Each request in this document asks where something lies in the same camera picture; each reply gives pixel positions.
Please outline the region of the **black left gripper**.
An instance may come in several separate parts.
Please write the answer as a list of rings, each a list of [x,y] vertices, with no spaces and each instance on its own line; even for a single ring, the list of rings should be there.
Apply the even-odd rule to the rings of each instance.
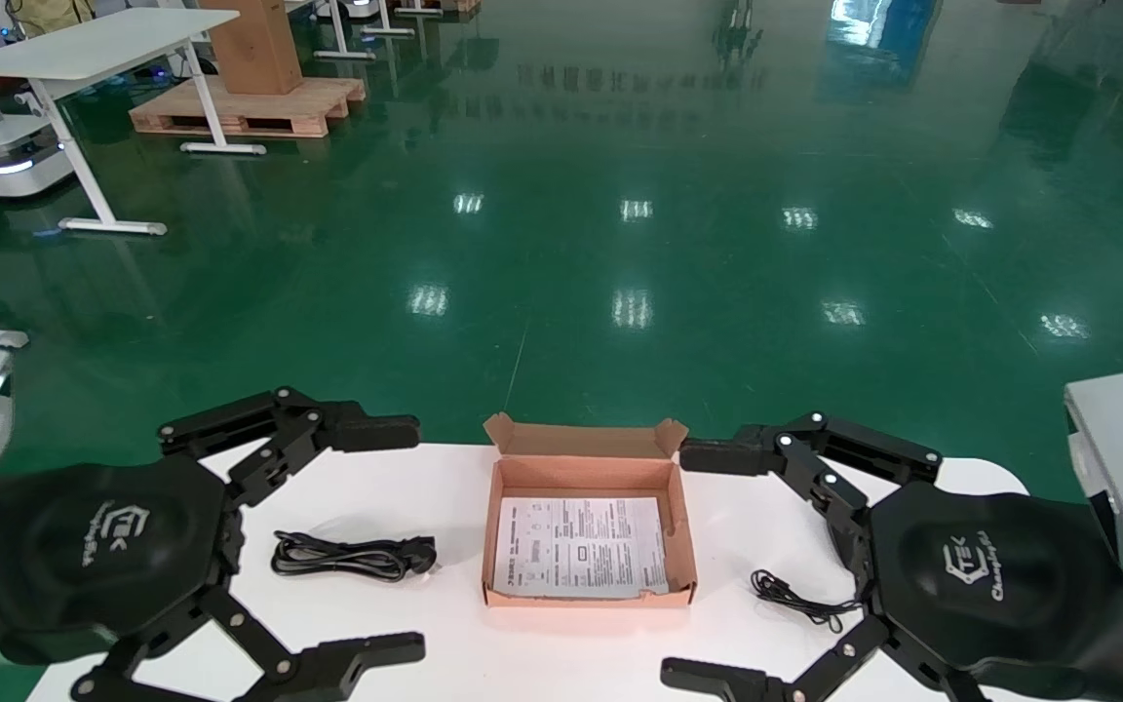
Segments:
[[[418,632],[289,651],[226,589],[241,546],[223,480],[188,457],[0,477],[0,665],[110,649],[74,701],[192,701],[134,675],[212,622],[259,667],[241,701],[348,701],[366,671],[424,659]]]

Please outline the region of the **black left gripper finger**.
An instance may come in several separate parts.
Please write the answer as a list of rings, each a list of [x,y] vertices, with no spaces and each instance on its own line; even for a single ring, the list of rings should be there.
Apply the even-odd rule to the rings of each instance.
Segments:
[[[159,427],[165,456],[202,459],[261,441],[228,472],[230,505],[259,505],[325,450],[413,449],[422,441],[416,416],[369,416],[357,401],[317,401],[276,388]]]

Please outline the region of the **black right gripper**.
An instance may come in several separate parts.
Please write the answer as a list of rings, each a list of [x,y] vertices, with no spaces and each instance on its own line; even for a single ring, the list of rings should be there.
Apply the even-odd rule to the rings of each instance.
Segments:
[[[904,487],[871,507],[839,465]],[[946,492],[931,486],[941,465],[935,449],[819,410],[683,441],[683,471],[780,478],[823,517],[848,569],[868,569],[870,543],[874,592],[870,613],[796,680],[669,657],[661,683],[721,701],[828,701],[883,649],[949,701],[985,701],[979,684],[1123,701],[1123,569],[1092,510]]]

